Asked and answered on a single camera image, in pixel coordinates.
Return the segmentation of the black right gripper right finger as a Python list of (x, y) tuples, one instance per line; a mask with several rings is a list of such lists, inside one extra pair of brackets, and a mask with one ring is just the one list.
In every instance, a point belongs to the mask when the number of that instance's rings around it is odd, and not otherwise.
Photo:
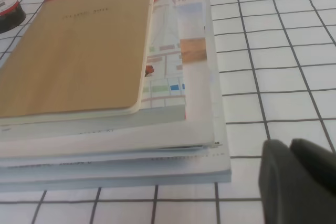
[(292, 140), (290, 154), (290, 197), (335, 203), (335, 154), (302, 138)]

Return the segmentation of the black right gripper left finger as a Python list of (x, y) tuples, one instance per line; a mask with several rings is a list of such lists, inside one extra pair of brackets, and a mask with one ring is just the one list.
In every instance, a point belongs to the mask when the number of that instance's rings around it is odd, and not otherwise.
[(290, 146), (263, 144), (259, 191), (265, 223), (335, 223), (335, 203), (296, 201), (289, 194)]

